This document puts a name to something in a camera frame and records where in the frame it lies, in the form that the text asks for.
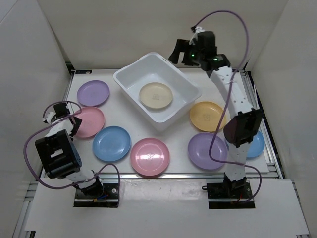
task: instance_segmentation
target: white plastic container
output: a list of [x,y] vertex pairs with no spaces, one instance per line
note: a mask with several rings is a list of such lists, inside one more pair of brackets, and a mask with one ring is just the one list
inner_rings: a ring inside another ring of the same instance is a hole
[[[145,118],[159,131],[163,131],[190,110],[194,101],[201,96],[187,76],[158,53],[148,53],[136,62],[118,70],[114,80],[123,93]],[[152,110],[139,100],[141,88],[152,82],[167,85],[173,92],[169,106]]]

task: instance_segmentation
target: black mounting plate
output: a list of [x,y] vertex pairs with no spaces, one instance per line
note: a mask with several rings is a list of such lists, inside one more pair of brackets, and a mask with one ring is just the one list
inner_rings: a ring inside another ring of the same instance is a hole
[[85,196],[80,190],[76,190],[74,198],[74,207],[118,207],[118,184],[103,183],[104,194],[107,194],[106,199],[94,202],[95,197]]
[[252,196],[250,184],[247,182],[242,190],[231,193],[224,192],[223,183],[207,183],[209,209],[241,209],[255,208],[254,201],[243,203]]

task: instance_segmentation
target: pink plate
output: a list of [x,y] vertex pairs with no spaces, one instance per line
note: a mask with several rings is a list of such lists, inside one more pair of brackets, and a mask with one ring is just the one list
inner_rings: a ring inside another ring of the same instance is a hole
[[95,107],[82,108],[81,114],[78,114],[76,117],[83,120],[76,134],[80,138],[88,138],[96,135],[105,124],[103,112]]
[[138,141],[131,150],[131,165],[140,174],[155,176],[162,173],[169,164],[168,147],[155,138]]

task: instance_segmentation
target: yellow plate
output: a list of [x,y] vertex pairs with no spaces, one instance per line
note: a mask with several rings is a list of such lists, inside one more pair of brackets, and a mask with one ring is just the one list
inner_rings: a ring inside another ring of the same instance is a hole
[[[223,109],[212,102],[200,102],[195,104],[190,110],[190,120],[199,130],[214,132],[217,129]],[[226,124],[224,116],[220,129]]]
[[169,87],[162,83],[148,83],[140,90],[140,101],[145,106],[153,109],[165,108],[173,100]]

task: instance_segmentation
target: cable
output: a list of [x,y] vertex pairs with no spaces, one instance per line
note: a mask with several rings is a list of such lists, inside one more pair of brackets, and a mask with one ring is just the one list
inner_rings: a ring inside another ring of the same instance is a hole
[[261,175],[261,172],[256,168],[256,167],[253,167],[253,166],[250,166],[250,165],[245,165],[245,164],[242,164],[242,163],[238,163],[238,162],[232,162],[232,161],[221,161],[221,160],[217,160],[215,158],[212,157],[211,155],[211,149],[213,147],[213,144],[214,144],[214,141],[216,139],[216,136],[219,132],[219,128],[220,128],[220,125],[221,125],[221,122],[224,118],[224,115],[226,113],[226,110],[228,108],[228,104],[229,104],[229,100],[230,100],[230,95],[231,95],[231,91],[232,91],[232,83],[233,83],[233,78],[234,78],[234,75],[238,72],[239,68],[242,66],[243,62],[246,60],[247,58],[247,55],[248,55],[248,51],[249,51],[249,32],[248,32],[248,29],[247,29],[247,26],[245,24],[245,22],[243,21],[243,19],[238,15],[236,14],[235,12],[233,11],[230,11],[230,10],[218,10],[218,11],[214,11],[214,12],[211,12],[209,14],[207,14],[206,16],[204,16],[201,20],[198,21],[198,23],[192,27],[192,29],[196,28],[198,26],[198,24],[200,24],[203,20],[205,20],[207,17],[209,17],[210,15],[213,15],[215,13],[219,13],[219,12],[226,12],[226,13],[230,13],[230,14],[233,14],[234,16],[236,16],[240,22],[242,23],[243,25],[243,28],[244,28],[244,31],[245,31],[245,34],[246,34],[246,50],[245,50],[245,53],[243,55],[243,58],[241,60],[241,62],[239,63],[238,67],[234,70],[234,72],[232,73],[231,75],[231,78],[230,78],[230,81],[229,81],[229,90],[228,90],[228,96],[227,96],[227,99],[226,99],[226,103],[224,105],[224,108],[223,108],[223,112],[221,114],[221,117],[220,117],[220,120],[219,120],[219,123],[218,123],[218,126],[217,126],[217,129],[216,131],[214,132],[213,134],[213,137],[212,137],[212,141],[211,141],[211,144],[210,144],[210,147],[209,147],[209,156],[210,158],[215,161],[215,162],[219,162],[219,163],[224,163],[224,164],[233,164],[233,165],[241,165],[241,166],[244,166],[244,167],[247,167],[247,168],[251,168],[251,169],[254,169],[255,171],[257,171],[257,173],[259,174],[259,177],[260,177],[260,181],[259,181],[259,186],[258,186],[258,189],[257,191],[253,194],[252,197],[250,197],[248,200],[246,201],[243,201],[243,202],[239,202],[239,203],[245,203],[245,202],[249,202],[251,201],[253,198],[255,198],[255,196],[258,194],[260,188],[261,188],[261,185],[262,185],[262,175]]
[[44,110],[44,112],[43,112],[43,118],[45,118],[46,111],[47,111],[51,106],[53,106],[53,105],[55,105],[55,104],[58,104],[58,103],[71,103],[71,104],[73,103],[73,104],[75,104],[75,105],[77,105],[77,106],[79,107],[79,111],[76,112],[76,113],[74,113],[74,114],[68,115],[68,116],[62,118],[61,120],[59,120],[59,121],[57,121],[57,122],[55,122],[55,123],[53,123],[53,124],[51,124],[51,125],[49,125],[49,126],[43,128],[43,129],[41,129],[41,130],[35,132],[34,134],[32,134],[32,135],[25,141],[24,147],[23,147],[23,156],[24,156],[24,161],[25,161],[25,163],[26,163],[26,166],[27,166],[28,169],[30,170],[30,172],[31,172],[31,174],[33,175],[33,177],[35,178],[35,180],[38,181],[41,185],[43,185],[44,187],[50,188],[50,189],[60,190],[60,189],[65,189],[65,188],[68,188],[68,187],[71,187],[71,186],[75,186],[75,187],[76,187],[76,185],[81,184],[81,183],[84,183],[84,182],[90,182],[90,181],[94,180],[95,178],[97,178],[97,176],[98,176],[99,174],[101,174],[101,172],[103,171],[103,169],[104,169],[105,167],[111,165],[111,166],[113,166],[113,167],[115,168],[115,170],[116,170],[116,172],[117,172],[117,174],[118,174],[118,180],[119,180],[119,181],[118,181],[118,203],[119,203],[119,201],[120,201],[120,197],[119,197],[119,191],[120,191],[120,173],[119,173],[119,170],[118,170],[118,168],[117,168],[117,166],[116,166],[115,164],[109,163],[109,164],[106,164],[106,165],[102,166],[101,169],[100,169],[97,173],[95,173],[95,175],[94,175],[92,178],[90,178],[90,179],[88,179],[88,180],[86,180],[86,181],[73,182],[73,183],[71,183],[71,184],[68,184],[68,185],[65,185],[65,186],[62,186],[62,187],[51,186],[51,185],[49,185],[49,184],[43,182],[43,181],[40,179],[40,177],[36,174],[36,172],[34,171],[34,169],[32,168],[32,166],[31,166],[31,164],[30,164],[30,162],[29,162],[28,156],[27,156],[27,146],[28,146],[30,140],[31,140],[34,136],[40,134],[41,132],[43,132],[43,131],[45,131],[45,130],[47,130],[47,129],[52,128],[53,126],[57,125],[58,123],[62,122],[63,120],[66,120],[66,119],[68,119],[68,118],[71,118],[71,117],[73,117],[73,116],[75,116],[75,115],[78,115],[78,114],[80,114],[80,113],[82,112],[81,106],[80,106],[78,103],[76,103],[76,102],[72,102],[72,101],[59,101],[59,102],[52,103],[52,104],[48,105],[48,106],[45,108],[45,110]]

